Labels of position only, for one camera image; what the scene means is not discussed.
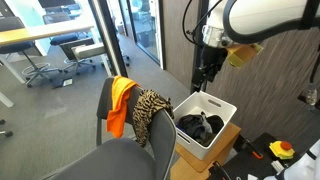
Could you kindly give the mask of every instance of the cable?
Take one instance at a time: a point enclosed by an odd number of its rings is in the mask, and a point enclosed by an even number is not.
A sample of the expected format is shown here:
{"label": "cable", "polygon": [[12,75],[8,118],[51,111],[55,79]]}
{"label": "cable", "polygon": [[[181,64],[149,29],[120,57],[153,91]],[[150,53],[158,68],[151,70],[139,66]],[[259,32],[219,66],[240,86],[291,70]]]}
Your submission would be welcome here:
{"label": "cable", "polygon": [[189,42],[191,42],[192,44],[195,44],[195,45],[199,46],[198,43],[192,41],[192,40],[187,36],[187,34],[186,34],[186,29],[185,29],[185,27],[184,27],[184,25],[185,25],[185,20],[186,20],[186,14],[187,14],[187,11],[188,11],[188,9],[189,9],[189,6],[190,6],[191,2],[192,2],[192,0],[189,0],[189,2],[188,2],[188,4],[187,4],[187,7],[186,7],[186,9],[184,10],[184,13],[183,13],[183,18],[182,18],[182,31],[183,31],[184,37],[185,37]]}
{"label": "cable", "polygon": [[311,72],[311,75],[310,75],[310,83],[314,83],[314,77],[317,73],[317,69],[320,65],[320,54],[318,55],[318,59],[316,61],[316,63],[314,64],[313,66],[313,69],[312,69],[312,72]]}
{"label": "cable", "polygon": [[199,25],[201,24],[201,22],[208,16],[208,14],[210,14],[211,11],[214,10],[214,9],[221,3],[221,1],[222,1],[222,0],[219,0],[218,2],[216,2],[216,4],[213,5],[212,8],[210,8],[209,11],[208,11],[206,14],[204,14],[204,15],[201,17],[201,19],[198,21],[196,27],[195,27],[195,28],[193,29],[193,31],[192,31],[192,39],[193,39],[194,42],[196,42],[196,41],[195,41],[195,39],[196,39],[196,38],[195,38],[195,36],[196,36],[196,33],[195,33],[195,32],[196,32],[197,28],[199,27]]}

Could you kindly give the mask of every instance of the orange cloth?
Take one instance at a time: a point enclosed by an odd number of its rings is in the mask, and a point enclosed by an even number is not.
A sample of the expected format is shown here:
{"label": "orange cloth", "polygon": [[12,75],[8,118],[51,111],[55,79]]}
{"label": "orange cloth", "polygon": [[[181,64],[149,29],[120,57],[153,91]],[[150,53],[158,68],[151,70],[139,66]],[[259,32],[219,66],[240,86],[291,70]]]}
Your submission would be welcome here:
{"label": "orange cloth", "polygon": [[127,101],[133,86],[139,86],[131,79],[115,76],[112,83],[112,110],[107,117],[107,132],[111,131],[113,136],[120,138],[123,134],[124,122],[127,115]]}

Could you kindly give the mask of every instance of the red button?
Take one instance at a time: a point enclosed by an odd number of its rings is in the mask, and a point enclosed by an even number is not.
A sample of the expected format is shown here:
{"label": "red button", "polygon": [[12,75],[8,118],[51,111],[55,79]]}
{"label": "red button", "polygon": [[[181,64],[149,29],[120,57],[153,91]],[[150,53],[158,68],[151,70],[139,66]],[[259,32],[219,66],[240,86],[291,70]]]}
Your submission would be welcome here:
{"label": "red button", "polygon": [[292,149],[291,144],[288,143],[287,141],[282,141],[282,142],[280,143],[280,146],[281,146],[281,148],[282,148],[283,150],[286,150],[286,151]]}

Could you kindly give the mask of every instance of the gray carpet floor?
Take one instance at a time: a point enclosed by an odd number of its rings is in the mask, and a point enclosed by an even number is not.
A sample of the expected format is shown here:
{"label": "gray carpet floor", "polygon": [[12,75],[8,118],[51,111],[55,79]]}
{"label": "gray carpet floor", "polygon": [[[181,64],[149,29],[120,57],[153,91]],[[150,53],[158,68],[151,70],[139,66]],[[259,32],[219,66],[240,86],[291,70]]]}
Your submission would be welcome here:
{"label": "gray carpet floor", "polygon": [[[170,97],[174,107],[188,97],[189,90],[161,70],[132,41],[120,37],[120,44],[131,58],[127,68],[130,78],[145,89]],[[47,57],[33,58],[59,68],[66,66],[63,59],[65,55],[59,47],[51,47]],[[14,132],[10,138],[0,137],[1,180],[41,178],[95,148],[95,113],[106,73],[100,66],[100,57],[93,60],[97,68],[83,67],[80,76],[74,72],[52,74],[55,79],[73,77],[72,85],[57,89],[52,89],[45,79],[27,88],[6,67],[0,67],[0,91],[15,103],[11,108],[0,103],[0,119],[7,121],[0,130]],[[12,64],[18,71],[28,66],[27,61]],[[132,134],[132,128],[126,126],[124,136]],[[109,138],[112,135],[104,133],[104,140]]]}

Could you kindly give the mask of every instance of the chair wheel base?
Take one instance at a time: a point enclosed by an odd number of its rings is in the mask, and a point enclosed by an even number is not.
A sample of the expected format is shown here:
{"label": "chair wheel base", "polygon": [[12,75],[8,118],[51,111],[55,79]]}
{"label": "chair wheel base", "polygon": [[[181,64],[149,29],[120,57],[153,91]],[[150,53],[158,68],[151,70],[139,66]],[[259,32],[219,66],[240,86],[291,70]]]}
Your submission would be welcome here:
{"label": "chair wheel base", "polygon": [[6,132],[6,134],[5,134],[6,137],[11,137],[12,135],[13,135],[12,131]]}
{"label": "chair wheel base", "polygon": [[4,120],[4,119],[0,120],[0,125],[5,124],[5,123],[6,123],[6,120]]}

